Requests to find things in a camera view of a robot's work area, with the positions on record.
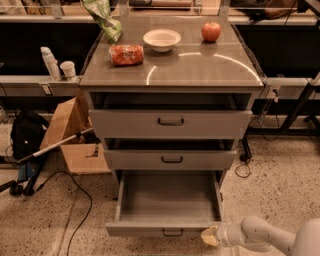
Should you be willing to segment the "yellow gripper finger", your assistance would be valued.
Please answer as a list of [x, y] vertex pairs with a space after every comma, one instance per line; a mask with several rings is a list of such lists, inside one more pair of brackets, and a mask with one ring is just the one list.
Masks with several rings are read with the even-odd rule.
[[217, 226], [212, 226], [201, 233], [201, 239], [207, 245], [217, 247], [218, 240], [216, 238]]

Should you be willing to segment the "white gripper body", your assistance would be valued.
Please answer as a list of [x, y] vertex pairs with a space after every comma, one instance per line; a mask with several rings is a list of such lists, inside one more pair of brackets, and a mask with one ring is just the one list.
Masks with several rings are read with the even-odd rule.
[[243, 240], [243, 232], [240, 224], [221, 223], [216, 231], [216, 238], [223, 247], [240, 245]]

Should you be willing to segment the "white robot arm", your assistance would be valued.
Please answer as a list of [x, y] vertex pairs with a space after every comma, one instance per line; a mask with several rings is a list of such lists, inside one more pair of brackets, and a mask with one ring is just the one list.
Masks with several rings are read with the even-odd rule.
[[320, 219], [306, 221], [296, 234], [287, 232], [256, 217], [245, 217], [241, 223], [220, 223], [201, 233], [204, 243], [213, 247], [241, 246], [255, 252], [272, 247], [285, 256], [320, 256]]

